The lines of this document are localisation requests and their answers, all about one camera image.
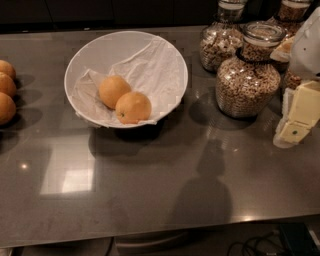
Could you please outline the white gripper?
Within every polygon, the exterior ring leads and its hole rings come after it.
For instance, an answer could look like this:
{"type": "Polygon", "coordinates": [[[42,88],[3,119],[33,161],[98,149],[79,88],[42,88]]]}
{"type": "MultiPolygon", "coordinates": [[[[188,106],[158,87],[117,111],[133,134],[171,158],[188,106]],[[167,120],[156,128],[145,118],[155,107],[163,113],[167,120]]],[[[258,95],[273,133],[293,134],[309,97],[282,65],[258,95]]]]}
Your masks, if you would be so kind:
{"type": "MultiPolygon", "coordinates": [[[[270,58],[278,62],[290,60],[294,37],[284,40],[277,46],[270,58]]],[[[282,119],[279,121],[273,138],[278,148],[298,145],[320,120],[320,83],[307,81],[295,90],[286,88],[283,95],[282,119]]]]}

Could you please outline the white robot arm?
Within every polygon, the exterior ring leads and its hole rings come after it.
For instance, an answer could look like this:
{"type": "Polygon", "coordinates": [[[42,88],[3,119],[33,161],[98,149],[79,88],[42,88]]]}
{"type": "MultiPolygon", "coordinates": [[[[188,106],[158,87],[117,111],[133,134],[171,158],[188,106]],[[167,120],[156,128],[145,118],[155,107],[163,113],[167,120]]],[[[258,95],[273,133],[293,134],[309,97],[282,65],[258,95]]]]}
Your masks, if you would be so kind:
{"type": "Polygon", "coordinates": [[[279,148],[298,145],[320,120],[320,7],[296,33],[289,69],[302,81],[283,95],[282,119],[273,138],[279,148]]]}

